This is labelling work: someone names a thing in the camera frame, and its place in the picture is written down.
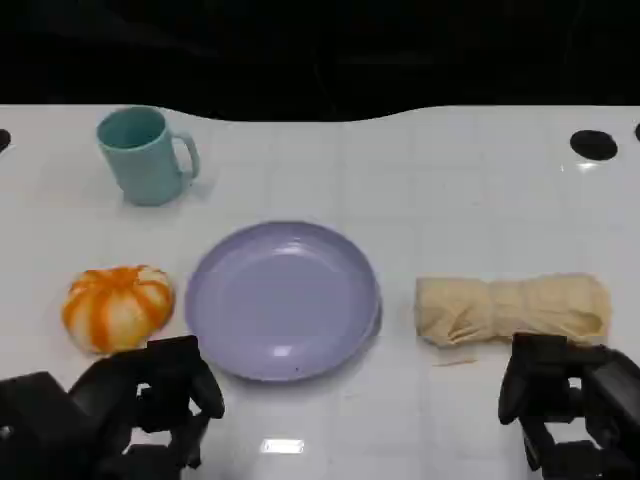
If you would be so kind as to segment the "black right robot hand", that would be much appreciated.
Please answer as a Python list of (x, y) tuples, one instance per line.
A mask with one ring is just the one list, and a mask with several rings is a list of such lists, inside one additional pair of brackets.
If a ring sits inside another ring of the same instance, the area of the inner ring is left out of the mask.
[(520, 424), (529, 468), (545, 479), (639, 476), (639, 368), (618, 350), (516, 334), (498, 418)]

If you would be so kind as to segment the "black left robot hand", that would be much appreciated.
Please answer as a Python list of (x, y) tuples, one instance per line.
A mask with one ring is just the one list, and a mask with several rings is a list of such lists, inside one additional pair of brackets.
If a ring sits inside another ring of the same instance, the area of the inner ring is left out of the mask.
[(225, 413), (192, 336), (93, 363), (64, 390), (45, 371), (1, 382), (4, 479), (178, 479)]

